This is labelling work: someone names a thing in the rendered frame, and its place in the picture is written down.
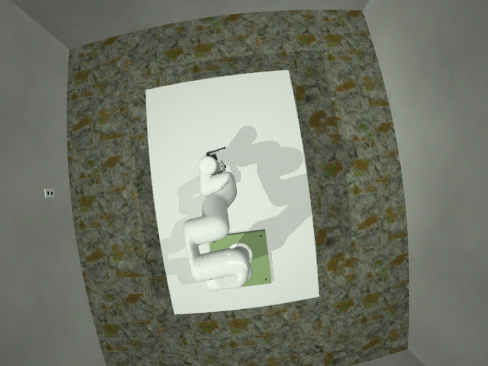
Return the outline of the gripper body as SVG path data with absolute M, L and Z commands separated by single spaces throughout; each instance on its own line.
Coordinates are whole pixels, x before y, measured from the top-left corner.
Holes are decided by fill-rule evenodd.
M 218 162 L 222 163 L 223 161 L 218 160 Z M 221 166 L 221 169 L 220 169 L 220 172 L 219 173 L 224 172 L 225 170 L 226 170 L 226 168 L 224 167 L 224 162 L 223 162 L 223 166 Z

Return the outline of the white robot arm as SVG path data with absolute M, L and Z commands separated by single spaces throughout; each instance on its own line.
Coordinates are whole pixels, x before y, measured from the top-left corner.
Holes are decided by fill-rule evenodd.
M 239 288 L 252 276 L 252 268 L 247 260 L 252 258 L 252 251 L 244 243 L 235 243 L 230 248 L 204 254 L 199 252 L 199 245 L 223 239 L 230 230 L 227 208 L 237 196 L 237 187 L 232 173 L 219 173 L 221 166 L 223 162 L 211 156 L 199 161 L 199 191 L 207 198 L 202 203 L 202 216 L 189 219 L 183 225 L 191 274 L 195 280 L 204 281 L 210 291 Z

